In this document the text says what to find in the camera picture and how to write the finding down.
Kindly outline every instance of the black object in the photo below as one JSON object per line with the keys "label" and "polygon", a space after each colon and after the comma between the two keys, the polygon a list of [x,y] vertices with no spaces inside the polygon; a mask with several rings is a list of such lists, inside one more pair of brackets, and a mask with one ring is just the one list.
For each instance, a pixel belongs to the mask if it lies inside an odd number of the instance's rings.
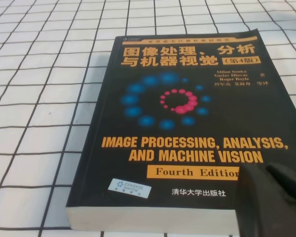
{"label": "black object", "polygon": [[276,163],[242,166],[236,214],[240,237],[296,237],[296,172]]}

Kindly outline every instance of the blue dot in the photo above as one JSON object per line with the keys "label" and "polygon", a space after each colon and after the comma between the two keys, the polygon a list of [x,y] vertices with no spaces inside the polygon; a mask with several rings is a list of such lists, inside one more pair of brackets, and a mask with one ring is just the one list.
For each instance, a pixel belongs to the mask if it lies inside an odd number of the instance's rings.
{"label": "blue dot", "polygon": [[150,127],[153,126],[155,119],[151,116],[142,116],[138,120],[138,124],[142,127]]}
{"label": "blue dot", "polygon": [[139,107],[129,107],[129,108],[126,108],[125,111],[124,111],[124,114],[126,117],[137,117],[139,116],[140,114],[142,113],[142,109],[139,108]]}
{"label": "blue dot", "polygon": [[203,90],[204,87],[202,85],[196,85],[195,90]]}
{"label": "blue dot", "polygon": [[157,86],[159,85],[159,81],[157,77],[147,76],[143,78],[143,84],[146,86]]}
{"label": "blue dot", "polygon": [[179,76],[176,73],[162,73],[160,78],[161,83],[164,85],[172,85],[179,82]]}
{"label": "blue dot", "polygon": [[135,105],[138,103],[139,98],[136,95],[124,95],[120,98],[122,105]]}
{"label": "blue dot", "polygon": [[204,95],[201,97],[201,101],[203,102],[210,102],[211,100],[212,100],[211,97],[208,95]]}
{"label": "blue dot", "polygon": [[174,129],[174,122],[172,120],[165,119],[159,123],[159,127],[163,130],[172,130]]}
{"label": "blue dot", "polygon": [[131,84],[127,87],[129,93],[140,94],[145,91],[145,87],[141,84]]}
{"label": "blue dot", "polygon": [[198,115],[208,115],[208,110],[203,107],[197,108],[195,111]]}
{"label": "blue dot", "polygon": [[181,119],[182,125],[185,126],[192,126],[195,124],[195,118],[190,117],[190,116],[185,116]]}

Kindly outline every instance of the logo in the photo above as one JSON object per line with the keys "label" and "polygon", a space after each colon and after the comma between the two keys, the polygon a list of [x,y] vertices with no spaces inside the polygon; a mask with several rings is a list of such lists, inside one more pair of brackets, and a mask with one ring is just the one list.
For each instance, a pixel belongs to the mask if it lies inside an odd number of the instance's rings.
{"label": "logo", "polygon": [[124,185],[124,183],[122,181],[117,183],[117,186],[122,187]]}

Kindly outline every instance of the grid pattern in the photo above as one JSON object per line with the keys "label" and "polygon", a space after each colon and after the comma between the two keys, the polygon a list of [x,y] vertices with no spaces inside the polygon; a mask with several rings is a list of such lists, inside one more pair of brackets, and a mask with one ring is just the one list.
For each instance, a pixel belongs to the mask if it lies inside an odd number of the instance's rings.
{"label": "grid pattern", "polygon": [[69,228],[113,40],[256,28],[296,107],[296,0],[0,0],[0,237],[183,236]]}

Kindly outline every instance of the book spine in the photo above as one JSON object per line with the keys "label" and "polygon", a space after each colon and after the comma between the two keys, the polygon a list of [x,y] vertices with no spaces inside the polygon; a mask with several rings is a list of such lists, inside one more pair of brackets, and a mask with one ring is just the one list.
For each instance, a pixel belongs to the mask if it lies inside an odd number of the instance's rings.
{"label": "book spine", "polygon": [[103,79],[103,83],[101,86],[101,90],[99,93],[98,101],[96,103],[96,108],[94,110],[92,120],[90,123],[90,128],[86,137],[86,141],[81,153],[81,158],[77,167],[76,175],[74,177],[72,189],[69,194],[69,198],[67,201],[66,206],[75,206],[75,204],[78,202],[80,199],[80,196],[82,194],[82,190],[84,189],[85,186],[85,175],[86,175],[86,170],[87,167],[90,163],[90,160],[93,159],[91,157],[92,154],[92,149],[93,149],[93,143],[96,139],[96,134],[97,134],[97,128],[98,124],[101,120],[101,115],[103,108],[106,103],[106,98],[107,98],[107,93],[108,93],[108,86],[111,82],[111,74],[112,70],[114,69],[115,66],[115,59],[116,59],[116,54],[118,53],[119,47],[121,45],[121,39],[122,37],[116,37],[114,41],[114,45],[111,51],[109,63],[105,72],[105,76]]}

